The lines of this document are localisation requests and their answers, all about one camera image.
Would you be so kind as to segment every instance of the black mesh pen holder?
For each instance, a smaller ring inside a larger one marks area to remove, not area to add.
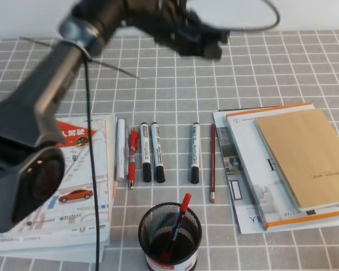
[[[178,218],[180,206],[180,204],[173,202],[159,204],[146,212],[140,222],[138,238],[146,254],[150,270],[162,270],[161,266],[164,267],[163,270],[168,270],[168,266],[177,267],[175,270],[185,271],[195,268],[197,249],[202,238],[202,228],[198,217],[190,208],[188,208],[182,220],[170,261],[163,263],[159,258]]]

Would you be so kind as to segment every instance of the black cable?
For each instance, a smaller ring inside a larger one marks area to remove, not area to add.
[[[236,28],[236,27],[233,27],[233,28],[222,28],[222,27],[215,27],[216,30],[219,30],[219,31],[223,31],[223,32],[231,32],[231,31],[234,31],[234,32],[258,32],[258,31],[265,31],[265,30],[269,30],[269,29],[272,29],[274,27],[276,27],[279,23],[280,23],[280,13],[279,11],[277,10],[277,8],[273,5],[273,3],[271,3],[269,0],[261,0],[263,1],[275,14],[276,16],[276,20],[273,24],[271,25],[266,25],[266,26],[263,26],[263,27],[251,27],[251,28]],[[203,26],[200,26],[199,27],[200,29],[204,29],[204,30],[208,30],[208,26],[207,25],[203,25]]]
[[[92,166],[92,181],[93,181],[93,194],[94,194],[94,211],[95,211],[95,271],[99,271],[99,211],[98,211],[98,195],[97,195],[97,181],[95,179],[95,166],[93,155],[93,141],[92,141],[92,124],[90,122],[90,87],[89,87],[89,68],[88,59],[83,54],[84,58],[84,72],[85,72],[85,90],[86,90],[86,115],[88,119],[88,140],[89,140],[89,153],[90,165]]]

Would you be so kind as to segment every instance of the orange stripe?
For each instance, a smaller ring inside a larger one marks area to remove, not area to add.
[[[226,119],[227,119],[227,117],[231,117],[231,116],[238,116],[238,115],[245,115],[245,114],[250,114],[250,113],[272,111],[272,110],[292,108],[292,107],[298,107],[298,106],[308,106],[310,104],[311,103],[297,103],[297,104],[290,104],[288,106],[276,106],[276,107],[270,107],[270,108],[261,108],[261,109],[248,110],[248,111],[243,111],[243,112],[238,112],[238,113],[227,114],[226,115]]]
[[[282,221],[276,221],[276,222],[269,222],[269,223],[266,223],[265,230],[267,230],[268,227],[275,227],[275,226],[283,226],[283,225],[289,225],[289,224],[294,224],[294,223],[308,222],[308,221],[314,221],[314,220],[336,217],[336,216],[339,216],[339,211],[333,212],[333,213],[324,213],[322,215],[317,215],[317,216],[309,216],[309,217],[294,218],[294,219],[288,219],[288,220],[282,220]]]

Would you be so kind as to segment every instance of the white pen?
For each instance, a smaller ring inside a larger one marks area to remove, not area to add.
[[[151,160],[149,150],[149,131],[147,123],[141,124],[141,146],[142,146],[143,180],[145,182],[150,182]]]
[[[191,167],[191,183],[198,184],[199,171],[199,123],[194,123],[192,126],[192,167]]]
[[[118,120],[117,128],[117,181],[124,181],[125,167],[125,120]]]
[[[166,181],[164,177],[162,153],[160,150],[159,128],[157,123],[152,123],[152,141],[154,149],[154,161],[156,163],[157,182],[162,183]]]

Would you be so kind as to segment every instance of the red pencil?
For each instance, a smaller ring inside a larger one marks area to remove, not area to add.
[[[215,203],[215,130],[216,125],[212,123],[211,125],[211,194],[210,200],[211,203]]]

